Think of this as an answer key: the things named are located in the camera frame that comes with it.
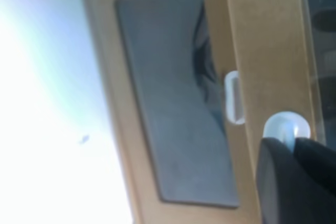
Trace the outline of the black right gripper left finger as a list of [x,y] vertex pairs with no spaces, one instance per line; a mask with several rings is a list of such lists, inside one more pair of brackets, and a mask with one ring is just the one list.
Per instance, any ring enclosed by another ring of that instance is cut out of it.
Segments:
[[275,138],[261,140],[256,183],[263,223],[335,223],[335,200]]

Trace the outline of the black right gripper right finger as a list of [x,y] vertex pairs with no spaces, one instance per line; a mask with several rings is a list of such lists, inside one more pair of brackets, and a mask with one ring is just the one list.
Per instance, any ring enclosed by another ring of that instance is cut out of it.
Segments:
[[335,151],[309,138],[295,139],[293,157],[303,172],[335,200]]

